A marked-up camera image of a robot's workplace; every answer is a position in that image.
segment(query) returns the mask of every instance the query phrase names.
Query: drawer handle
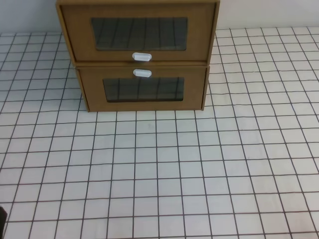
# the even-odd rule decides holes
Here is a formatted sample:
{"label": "drawer handle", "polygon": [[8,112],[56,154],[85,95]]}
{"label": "drawer handle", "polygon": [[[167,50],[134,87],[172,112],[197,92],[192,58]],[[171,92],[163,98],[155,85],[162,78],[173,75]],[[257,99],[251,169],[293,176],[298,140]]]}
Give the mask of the drawer handle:
{"label": "drawer handle", "polygon": [[152,55],[148,53],[135,52],[133,53],[132,57],[136,61],[150,61],[152,58]]}
{"label": "drawer handle", "polygon": [[133,71],[133,74],[137,77],[150,77],[152,75],[151,71],[148,70],[139,70],[139,69],[135,69]]}

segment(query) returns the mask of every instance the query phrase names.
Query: grid mat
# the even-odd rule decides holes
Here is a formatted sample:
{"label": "grid mat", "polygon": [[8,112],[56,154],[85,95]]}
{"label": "grid mat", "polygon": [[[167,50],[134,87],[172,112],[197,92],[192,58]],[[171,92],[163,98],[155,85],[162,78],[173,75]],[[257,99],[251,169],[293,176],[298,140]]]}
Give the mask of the grid mat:
{"label": "grid mat", "polygon": [[87,113],[61,33],[0,35],[5,239],[318,239],[319,27],[218,30],[204,111]]}

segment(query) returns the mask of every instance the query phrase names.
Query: white floor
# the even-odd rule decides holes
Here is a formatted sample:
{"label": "white floor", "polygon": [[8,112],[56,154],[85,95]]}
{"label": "white floor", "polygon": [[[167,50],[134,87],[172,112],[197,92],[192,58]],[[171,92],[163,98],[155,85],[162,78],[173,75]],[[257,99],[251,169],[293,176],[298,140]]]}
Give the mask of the white floor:
{"label": "white floor", "polygon": [[318,239],[319,27],[217,31],[206,107],[87,113],[60,33],[0,35],[5,239]]}

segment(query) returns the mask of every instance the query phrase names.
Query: white wall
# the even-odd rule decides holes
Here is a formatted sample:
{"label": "white wall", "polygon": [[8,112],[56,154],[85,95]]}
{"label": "white wall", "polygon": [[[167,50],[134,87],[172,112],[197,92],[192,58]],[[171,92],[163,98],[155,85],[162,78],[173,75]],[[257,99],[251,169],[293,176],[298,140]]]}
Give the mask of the white wall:
{"label": "white wall", "polygon": [[[319,0],[221,0],[218,28],[319,26]],[[0,32],[60,31],[55,0],[0,0]]]}

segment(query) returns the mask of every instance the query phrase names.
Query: cardboard drawer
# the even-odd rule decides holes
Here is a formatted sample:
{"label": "cardboard drawer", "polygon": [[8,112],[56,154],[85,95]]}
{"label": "cardboard drawer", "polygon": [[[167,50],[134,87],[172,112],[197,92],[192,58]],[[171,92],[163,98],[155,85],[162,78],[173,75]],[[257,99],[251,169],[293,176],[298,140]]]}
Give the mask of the cardboard drawer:
{"label": "cardboard drawer", "polygon": [[89,111],[199,110],[209,68],[81,67],[77,73]]}
{"label": "cardboard drawer", "polygon": [[219,2],[184,4],[58,4],[64,35],[77,62],[204,61]]}

